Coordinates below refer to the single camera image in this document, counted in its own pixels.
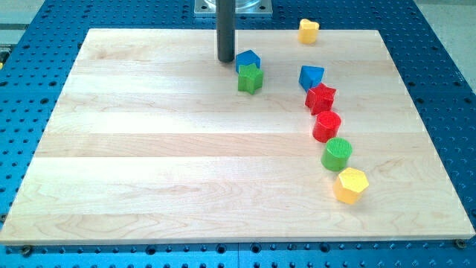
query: blue block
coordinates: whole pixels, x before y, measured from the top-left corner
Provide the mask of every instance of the blue block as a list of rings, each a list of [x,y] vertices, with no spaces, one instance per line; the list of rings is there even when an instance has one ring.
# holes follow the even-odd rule
[[[299,84],[306,90],[306,92],[317,86],[324,76],[324,68],[314,66],[302,66],[300,68]]]
[[[237,72],[239,72],[240,65],[247,66],[253,63],[256,64],[256,67],[261,67],[261,59],[258,57],[258,55],[256,55],[252,50],[248,50],[237,55],[237,59],[235,60],[235,69]]]

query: yellow block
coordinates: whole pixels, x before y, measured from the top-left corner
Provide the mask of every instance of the yellow block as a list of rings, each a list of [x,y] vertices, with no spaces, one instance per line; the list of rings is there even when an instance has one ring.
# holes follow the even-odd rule
[[[308,19],[301,19],[299,24],[299,42],[312,44],[318,38],[319,24]]]
[[[334,183],[334,195],[337,200],[352,205],[357,202],[369,186],[364,171],[348,167],[339,173]]]

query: cylindrical block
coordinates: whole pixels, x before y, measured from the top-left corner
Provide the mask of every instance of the cylindrical block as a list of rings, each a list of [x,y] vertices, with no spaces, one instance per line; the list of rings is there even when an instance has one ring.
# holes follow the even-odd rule
[[[341,117],[332,111],[320,112],[316,118],[312,135],[320,142],[327,142],[337,135],[341,126]]]
[[[322,165],[332,171],[339,171],[347,166],[352,154],[352,146],[343,138],[331,138],[326,143],[326,148],[321,157]]]
[[[216,0],[216,42],[218,60],[235,58],[235,0]]]

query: wood grain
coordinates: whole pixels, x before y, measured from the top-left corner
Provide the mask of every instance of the wood grain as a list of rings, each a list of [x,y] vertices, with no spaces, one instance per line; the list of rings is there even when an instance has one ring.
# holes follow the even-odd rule
[[[378,32],[237,31],[256,95],[214,31],[92,29],[0,233],[22,244],[470,238],[475,231]],[[301,65],[338,89],[339,136],[370,187],[335,200]]]

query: plastic block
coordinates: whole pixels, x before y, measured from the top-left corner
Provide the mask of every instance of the plastic block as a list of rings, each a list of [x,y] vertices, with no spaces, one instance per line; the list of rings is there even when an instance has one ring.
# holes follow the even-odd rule
[[[342,170],[347,166],[352,154],[352,146],[344,138],[331,138],[326,143],[326,148],[321,157],[322,165],[332,171]]]
[[[332,111],[324,111],[316,118],[312,135],[320,142],[327,142],[337,136],[341,126],[341,117]]]
[[[312,87],[319,85],[324,76],[324,68],[314,66],[302,66],[299,74],[299,84],[308,92]]]
[[[237,72],[239,72],[239,66],[246,66],[253,63],[256,64],[256,67],[261,68],[261,59],[252,50],[248,50],[237,55],[235,68]]]
[[[248,92],[253,95],[254,92],[263,86],[263,71],[256,67],[256,64],[239,66],[238,90]]]
[[[318,38],[319,24],[308,19],[301,19],[297,38],[303,44],[312,44]]]
[[[348,167],[337,176],[333,190],[337,200],[352,205],[361,199],[368,186],[364,171]]]
[[[319,112],[330,111],[334,104],[334,95],[337,90],[319,83],[318,86],[309,89],[306,97],[306,106],[311,109],[311,115]]]

